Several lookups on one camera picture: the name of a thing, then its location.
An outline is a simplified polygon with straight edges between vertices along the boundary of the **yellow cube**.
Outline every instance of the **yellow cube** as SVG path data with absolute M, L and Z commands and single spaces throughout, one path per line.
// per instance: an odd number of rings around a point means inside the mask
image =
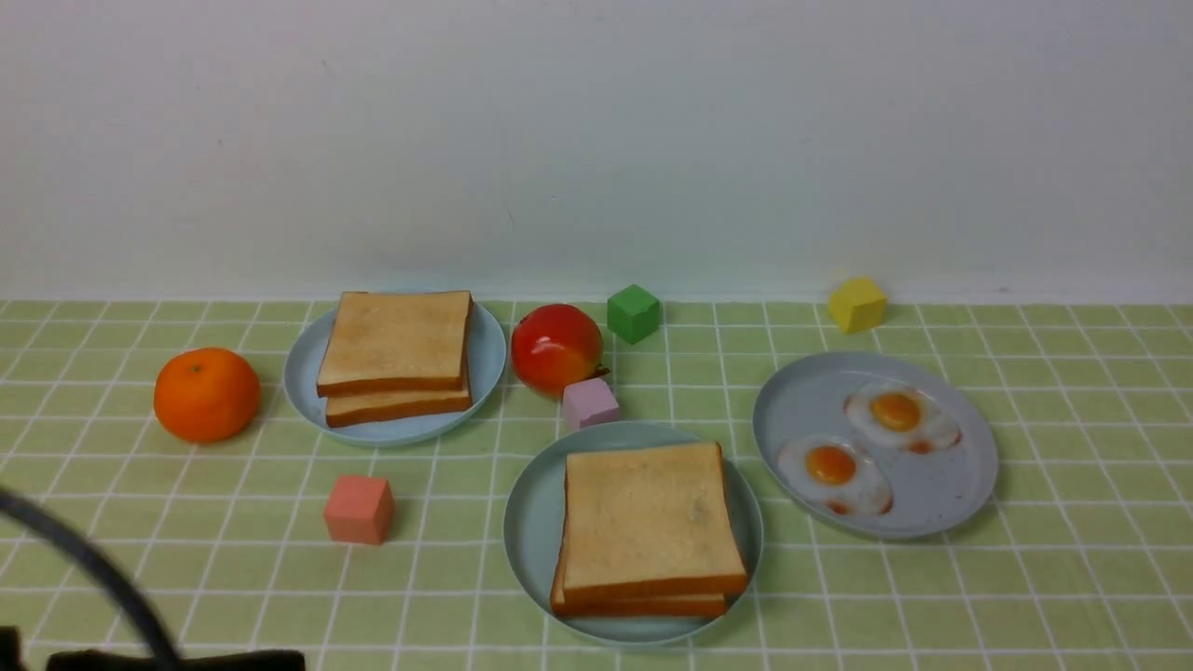
M 828 313 L 845 333 L 878 326 L 885 312 L 886 294 L 869 277 L 846 279 L 828 298 Z

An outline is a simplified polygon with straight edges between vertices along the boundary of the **pink cube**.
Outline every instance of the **pink cube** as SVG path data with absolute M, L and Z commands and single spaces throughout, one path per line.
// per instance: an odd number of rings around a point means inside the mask
M 389 535 L 396 507 L 389 480 L 340 475 L 323 507 L 323 521 L 333 541 L 379 546 Z
M 619 415 L 613 390 L 600 377 L 568 384 L 563 389 L 563 418 L 573 431 L 593 424 L 617 421 Z

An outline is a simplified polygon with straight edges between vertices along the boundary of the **apple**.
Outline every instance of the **apple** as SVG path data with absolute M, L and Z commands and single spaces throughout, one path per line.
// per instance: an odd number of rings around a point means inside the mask
M 575 306 L 534 308 L 514 326 L 509 340 L 514 375 L 544 396 L 558 399 L 568 384 L 608 373 L 600 362 L 600 328 Z

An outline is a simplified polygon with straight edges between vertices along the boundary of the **bread slice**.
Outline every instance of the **bread slice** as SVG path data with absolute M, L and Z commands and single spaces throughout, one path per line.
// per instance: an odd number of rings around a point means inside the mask
M 346 291 L 323 353 L 316 393 L 350 396 L 459 390 L 471 313 L 470 291 Z
M 746 590 L 719 443 L 574 453 L 565 473 L 565 602 Z
M 367 421 L 390 421 L 407 417 L 463 412 L 472 407 L 464 359 L 464 386 L 451 392 L 377 392 L 327 399 L 327 426 L 341 429 Z
M 551 580 L 551 612 L 556 617 L 719 617 L 729 609 L 724 595 L 685 595 L 598 601 L 569 602 L 563 596 L 563 578 L 568 565 L 568 521 L 563 519 L 563 541 L 560 543 L 560 561 L 555 565 Z

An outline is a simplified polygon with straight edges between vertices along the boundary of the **black object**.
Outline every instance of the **black object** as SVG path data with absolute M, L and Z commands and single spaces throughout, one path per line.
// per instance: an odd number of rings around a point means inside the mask
M 307 659 L 301 652 L 292 650 L 265 650 L 184 659 L 181 666 L 184 671 L 303 671 L 305 667 Z M 155 669 L 157 666 L 152 659 L 120 657 L 94 650 L 58 652 L 50 655 L 45 664 L 45 671 L 154 671 Z
M 95 546 L 32 501 L 0 485 L 0 513 L 24 524 L 58 552 L 75 561 L 109 598 L 124 611 L 153 652 L 150 659 L 98 651 L 60 652 L 50 655 L 47 671 L 304 671 L 305 659 L 295 651 L 260 651 L 184 661 L 149 602 Z M 24 671 L 20 634 L 0 628 L 0 671 Z
M 20 664 L 20 632 L 0 627 L 0 671 L 25 671 Z

